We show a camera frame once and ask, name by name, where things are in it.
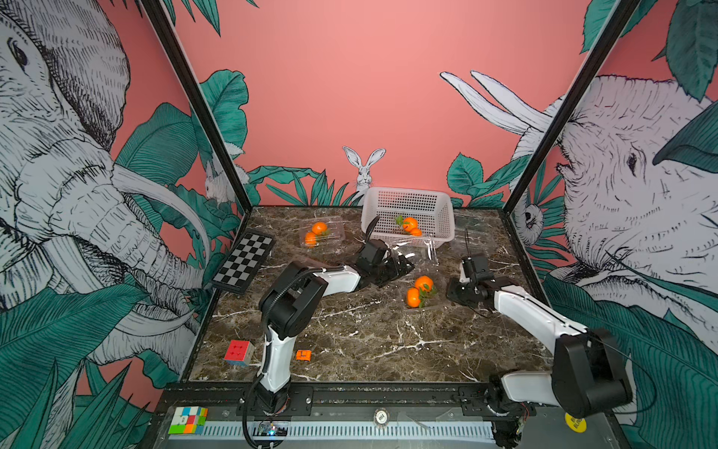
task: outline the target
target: colorful rubik's cube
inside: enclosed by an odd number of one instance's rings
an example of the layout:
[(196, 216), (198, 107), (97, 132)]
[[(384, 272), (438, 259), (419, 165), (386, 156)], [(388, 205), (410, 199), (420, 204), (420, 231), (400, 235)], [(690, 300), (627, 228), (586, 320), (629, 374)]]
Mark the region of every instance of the colorful rubik's cube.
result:
[(225, 354), (225, 361), (230, 365), (249, 366), (254, 354), (254, 345), (248, 341), (232, 340)]
[(169, 433), (201, 434), (206, 420), (207, 409), (205, 408), (178, 407), (174, 411), (172, 424), (169, 426)]

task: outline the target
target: yellow sticker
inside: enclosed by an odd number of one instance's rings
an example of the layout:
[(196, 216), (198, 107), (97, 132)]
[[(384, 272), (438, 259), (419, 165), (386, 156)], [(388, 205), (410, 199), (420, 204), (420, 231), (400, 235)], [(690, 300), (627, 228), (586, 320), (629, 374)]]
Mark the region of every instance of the yellow sticker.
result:
[(574, 418), (566, 413), (566, 424), (568, 424), (574, 432), (586, 432), (586, 420), (583, 418)]

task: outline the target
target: marble tabletop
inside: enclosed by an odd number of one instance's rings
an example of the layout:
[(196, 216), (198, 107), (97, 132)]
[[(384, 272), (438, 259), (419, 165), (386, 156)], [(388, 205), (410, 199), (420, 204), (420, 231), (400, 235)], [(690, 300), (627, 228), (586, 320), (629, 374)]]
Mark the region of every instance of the marble tabletop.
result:
[[(489, 267), (528, 288), (514, 248), (494, 210), (456, 212), (462, 230), (486, 238)], [(341, 216), (345, 240), (316, 248), (299, 245), (307, 219)], [(261, 362), (264, 336), (258, 301), (287, 264), (309, 257), (332, 263), (348, 260), (361, 247), (360, 208), (259, 207), (247, 229), (276, 238), (271, 255), (244, 295), (223, 292), (192, 366), (190, 381), (248, 381)], [(304, 381), (487, 381), (515, 369), (547, 370), (551, 354), (510, 318), (477, 315), (445, 299), (446, 283), (459, 274), (465, 248), (447, 242), (437, 249), (439, 266), (418, 264), (405, 277), (382, 288), (322, 298), (311, 323), (297, 337), (295, 350), (312, 351), (311, 361), (292, 360), (294, 380)], [(438, 295), (422, 309), (406, 306), (406, 290), (422, 274), (436, 283)], [(252, 366), (231, 366), (223, 357), (231, 340), (256, 347)]]

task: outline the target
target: elephant ear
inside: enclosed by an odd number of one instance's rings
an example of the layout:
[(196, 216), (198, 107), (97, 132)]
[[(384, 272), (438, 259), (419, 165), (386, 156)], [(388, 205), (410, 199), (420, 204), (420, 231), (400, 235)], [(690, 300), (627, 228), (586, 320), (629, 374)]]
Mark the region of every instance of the elephant ear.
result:
[(129, 64), (96, 0), (0, 0), (42, 53), (85, 130), (109, 150), (122, 123)]

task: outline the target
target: red rubik's cube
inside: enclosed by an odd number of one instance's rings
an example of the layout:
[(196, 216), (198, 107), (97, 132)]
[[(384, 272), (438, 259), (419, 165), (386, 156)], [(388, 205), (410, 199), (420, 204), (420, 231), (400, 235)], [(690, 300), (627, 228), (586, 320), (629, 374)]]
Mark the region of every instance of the red rubik's cube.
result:
[(225, 354), (225, 360), (230, 365), (249, 366), (254, 354), (254, 345), (248, 341), (232, 340)]

